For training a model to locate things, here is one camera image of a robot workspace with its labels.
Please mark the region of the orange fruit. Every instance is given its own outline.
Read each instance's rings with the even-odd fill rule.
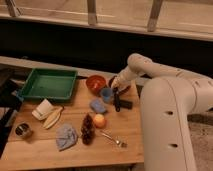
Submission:
[[[106,126],[106,119],[102,114],[96,114],[93,117],[93,123],[97,128],[104,128]]]

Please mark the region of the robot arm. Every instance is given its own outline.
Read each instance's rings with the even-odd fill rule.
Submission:
[[[126,86],[143,74],[153,77],[140,98],[146,171],[195,171],[187,115],[213,107],[213,80],[132,54],[112,87]]]

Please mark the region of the blue towel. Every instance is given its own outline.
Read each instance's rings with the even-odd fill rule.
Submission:
[[[69,124],[63,124],[57,130],[56,144],[59,151],[65,150],[78,141],[78,135],[76,130]]]

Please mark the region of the wooden tabletop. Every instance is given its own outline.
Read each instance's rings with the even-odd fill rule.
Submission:
[[[59,152],[56,146],[56,130],[62,124],[69,123],[76,129],[78,135],[81,135],[83,118],[88,112],[92,112],[89,103],[95,98],[99,97],[89,92],[85,80],[77,80],[71,101],[62,104],[65,109],[60,120],[49,130],[45,130],[42,127],[43,122],[36,120],[31,114],[39,102],[24,102],[1,157],[0,170],[31,170],[143,162],[139,98],[134,83],[128,92],[120,96],[121,99],[133,102],[131,110],[121,108],[120,112],[116,112],[113,105],[104,104],[108,113],[105,115],[107,125],[103,130],[125,141],[128,144],[127,148],[116,146],[112,141],[101,136],[99,130],[96,129],[96,136],[91,145],[84,145],[79,138],[75,146]],[[14,131],[16,126],[22,122],[28,123],[34,131],[32,137],[27,141],[19,138]]]

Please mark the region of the green plastic tray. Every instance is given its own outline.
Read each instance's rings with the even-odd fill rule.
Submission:
[[[71,98],[77,71],[35,68],[21,90],[27,100],[68,101]]]

